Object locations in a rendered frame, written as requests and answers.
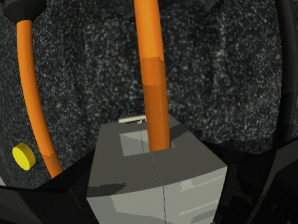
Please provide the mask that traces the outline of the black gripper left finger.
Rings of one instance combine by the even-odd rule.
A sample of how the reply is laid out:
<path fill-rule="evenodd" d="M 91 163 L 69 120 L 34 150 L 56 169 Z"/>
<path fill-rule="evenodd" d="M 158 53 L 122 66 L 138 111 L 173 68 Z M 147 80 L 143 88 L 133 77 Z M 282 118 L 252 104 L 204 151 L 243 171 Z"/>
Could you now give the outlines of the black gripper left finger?
<path fill-rule="evenodd" d="M 98 224 L 86 200 L 94 149 L 36 189 L 0 185 L 0 218 L 16 224 Z"/>

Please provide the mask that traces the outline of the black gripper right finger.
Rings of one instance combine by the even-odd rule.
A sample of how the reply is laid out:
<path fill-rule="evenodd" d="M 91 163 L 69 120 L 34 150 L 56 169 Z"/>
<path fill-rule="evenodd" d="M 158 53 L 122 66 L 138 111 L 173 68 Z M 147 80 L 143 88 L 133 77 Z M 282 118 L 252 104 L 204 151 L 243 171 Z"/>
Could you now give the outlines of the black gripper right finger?
<path fill-rule="evenodd" d="M 200 140 L 227 165 L 214 224 L 251 224 L 274 175 L 298 159 L 298 136 L 258 155 Z"/>

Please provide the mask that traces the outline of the yellow short cylinder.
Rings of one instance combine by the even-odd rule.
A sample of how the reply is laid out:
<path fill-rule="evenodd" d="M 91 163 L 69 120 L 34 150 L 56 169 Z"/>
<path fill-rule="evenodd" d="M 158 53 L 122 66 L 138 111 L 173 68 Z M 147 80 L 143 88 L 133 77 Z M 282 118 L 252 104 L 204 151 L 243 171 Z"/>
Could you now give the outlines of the yellow short cylinder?
<path fill-rule="evenodd" d="M 33 155 L 31 148 L 23 143 L 13 148 L 12 155 L 13 159 L 17 161 L 17 164 L 19 164 L 20 168 L 23 168 L 24 171 L 28 171 L 28 169 L 32 168 L 32 165 L 36 164 L 36 157 Z"/>

